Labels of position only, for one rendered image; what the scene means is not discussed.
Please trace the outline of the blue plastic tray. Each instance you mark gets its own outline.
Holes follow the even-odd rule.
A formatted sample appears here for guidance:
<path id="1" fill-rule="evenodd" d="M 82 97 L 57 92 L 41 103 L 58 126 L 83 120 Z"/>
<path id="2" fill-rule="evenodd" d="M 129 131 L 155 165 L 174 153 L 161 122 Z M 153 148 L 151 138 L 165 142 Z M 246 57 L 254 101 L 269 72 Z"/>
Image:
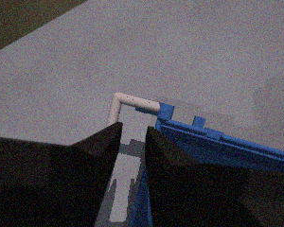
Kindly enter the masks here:
<path id="1" fill-rule="evenodd" d="M 106 128 L 118 121 L 122 104 L 135 107 L 138 112 L 157 116 L 155 128 L 202 164 L 284 173 L 284 151 L 204 128 L 206 119 L 196 115 L 192 126 L 171 120 L 175 106 L 143 97 L 114 93 Z M 152 227 L 146 163 L 128 227 Z"/>

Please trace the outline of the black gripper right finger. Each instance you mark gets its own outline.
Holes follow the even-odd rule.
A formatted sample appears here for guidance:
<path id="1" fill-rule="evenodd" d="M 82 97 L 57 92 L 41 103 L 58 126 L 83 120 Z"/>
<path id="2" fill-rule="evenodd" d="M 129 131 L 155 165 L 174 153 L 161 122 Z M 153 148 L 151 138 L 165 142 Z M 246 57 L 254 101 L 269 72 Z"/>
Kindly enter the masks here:
<path id="1" fill-rule="evenodd" d="M 284 202 L 284 173 L 200 163 L 148 126 L 145 162 L 152 227 L 199 227 L 214 197 Z"/>

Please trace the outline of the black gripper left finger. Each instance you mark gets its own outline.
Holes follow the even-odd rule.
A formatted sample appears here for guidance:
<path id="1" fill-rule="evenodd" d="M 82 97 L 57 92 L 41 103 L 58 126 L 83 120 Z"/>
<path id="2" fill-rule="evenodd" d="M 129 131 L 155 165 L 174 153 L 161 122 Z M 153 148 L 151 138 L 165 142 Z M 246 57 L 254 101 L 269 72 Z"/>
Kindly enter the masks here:
<path id="1" fill-rule="evenodd" d="M 122 127 L 115 122 L 70 146 L 0 137 L 0 189 L 56 197 L 62 227 L 94 227 Z"/>

